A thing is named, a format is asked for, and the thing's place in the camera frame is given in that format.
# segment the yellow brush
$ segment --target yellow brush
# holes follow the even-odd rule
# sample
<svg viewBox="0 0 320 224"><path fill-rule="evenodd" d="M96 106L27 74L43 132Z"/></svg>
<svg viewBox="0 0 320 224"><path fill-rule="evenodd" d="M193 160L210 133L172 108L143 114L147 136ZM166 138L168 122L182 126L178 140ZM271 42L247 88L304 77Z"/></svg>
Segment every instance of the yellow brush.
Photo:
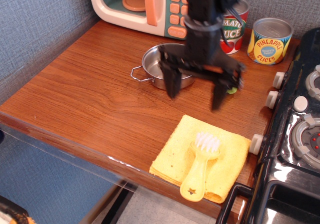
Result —
<svg viewBox="0 0 320 224"><path fill-rule="evenodd" d="M189 201L199 202L205 195L207 163L219 156L220 140L210 133L201 132L190 145L195 153L195 159L188 175L181 183L180 194Z"/></svg>

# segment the brush bristles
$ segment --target brush bristles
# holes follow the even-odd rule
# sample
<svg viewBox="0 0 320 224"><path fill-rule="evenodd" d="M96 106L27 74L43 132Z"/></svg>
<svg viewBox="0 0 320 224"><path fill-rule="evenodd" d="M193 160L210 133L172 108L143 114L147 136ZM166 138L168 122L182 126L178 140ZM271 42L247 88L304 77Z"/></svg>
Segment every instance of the brush bristles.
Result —
<svg viewBox="0 0 320 224"><path fill-rule="evenodd" d="M207 152L216 152L220 146L220 140L210 133L198 133L195 139L196 147L200 147L201 151L205 149Z"/></svg>

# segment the can label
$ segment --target can label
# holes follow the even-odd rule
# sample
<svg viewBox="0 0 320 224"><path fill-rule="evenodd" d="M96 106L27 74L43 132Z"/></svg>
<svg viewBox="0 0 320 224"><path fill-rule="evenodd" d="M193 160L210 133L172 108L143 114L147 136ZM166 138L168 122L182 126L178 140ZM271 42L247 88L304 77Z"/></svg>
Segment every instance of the can label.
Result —
<svg viewBox="0 0 320 224"><path fill-rule="evenodd" d="M252 30L248 45L248 56L261 64L276 64L283 60L291 36L286 38L268 38Z"/></svg>
<svg viewBox="0 0 320 224"><path fill-rule="evenodd" d="M235 5L235 9L239 13L242 23L231 14L226 14L223 18L223 34L228 45L221 39L220 46L226 54L233 54L240 50L246 28L245 25L249 13L247 2L245 0L240 0L240 2Z"/></svg>
<svg viewBox="0 0 320 224"><path fill-rule="evenodd" d="M246 21L242 20L242 24L235 18L225 17L223 19L223 32L229 46L223 41L220 41L222 50L226 54L238 52L242 45L242 37L245 32Z"/></svg>

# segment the yellow towel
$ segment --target yellow towel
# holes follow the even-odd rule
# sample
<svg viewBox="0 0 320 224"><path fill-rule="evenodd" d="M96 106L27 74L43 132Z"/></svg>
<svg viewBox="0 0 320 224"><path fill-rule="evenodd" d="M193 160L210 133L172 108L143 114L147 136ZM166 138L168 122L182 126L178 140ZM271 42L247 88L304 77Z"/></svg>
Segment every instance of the yellow towel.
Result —
<svg viewBox="0 0 320 224"><path fill-rule="evenodd" d="M184 115L149 172L180 187L195 159L190 143L199 132L220 139L220 155L207 165L204 198L223 203L244 166L251 142L238 134Z"/></svg>

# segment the oven door handle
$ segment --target oven door handle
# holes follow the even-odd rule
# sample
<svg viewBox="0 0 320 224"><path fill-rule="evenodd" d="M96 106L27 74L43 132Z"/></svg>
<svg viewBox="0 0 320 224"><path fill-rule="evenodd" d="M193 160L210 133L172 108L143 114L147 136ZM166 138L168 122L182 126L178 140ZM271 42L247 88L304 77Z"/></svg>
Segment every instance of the oven door handle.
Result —
<svg viewBox="0 0 320 224"><path fill-rule="evenodd" d="M249 207L249 203L251 202L254 190L244 184L234 183L231 188L221 210L219 216L216 220L216 224L226 224L228 217L230 215L231 209L234 205L237 196L243 196L248 199L246 207L244 209L244 214L247 212L247 208Z"/></svg>

